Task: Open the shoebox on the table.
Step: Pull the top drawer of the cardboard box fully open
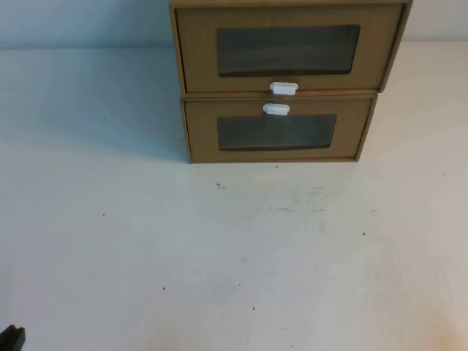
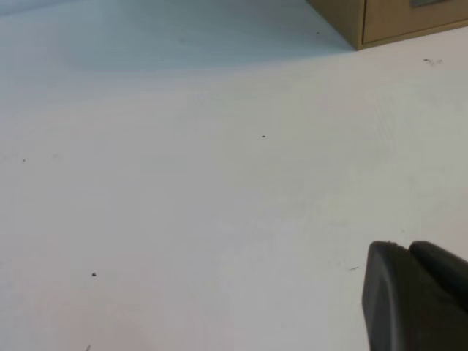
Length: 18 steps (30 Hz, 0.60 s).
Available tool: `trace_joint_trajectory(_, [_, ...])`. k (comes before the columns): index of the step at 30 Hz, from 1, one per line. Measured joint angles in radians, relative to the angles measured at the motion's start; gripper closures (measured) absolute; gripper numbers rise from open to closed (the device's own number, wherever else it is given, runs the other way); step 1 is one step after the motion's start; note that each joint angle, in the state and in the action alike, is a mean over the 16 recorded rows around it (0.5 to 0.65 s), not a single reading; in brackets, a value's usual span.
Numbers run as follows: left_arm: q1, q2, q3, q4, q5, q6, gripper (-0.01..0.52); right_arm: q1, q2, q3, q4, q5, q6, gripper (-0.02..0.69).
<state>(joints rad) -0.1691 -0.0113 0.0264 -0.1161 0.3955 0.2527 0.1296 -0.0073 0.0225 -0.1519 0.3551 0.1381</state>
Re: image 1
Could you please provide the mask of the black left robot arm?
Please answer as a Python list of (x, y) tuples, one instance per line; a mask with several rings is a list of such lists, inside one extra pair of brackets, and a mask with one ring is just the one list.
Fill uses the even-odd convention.
[(0, 351), (21, 351), (25, 341), (25, 328), (10, 325), (0, 333)]

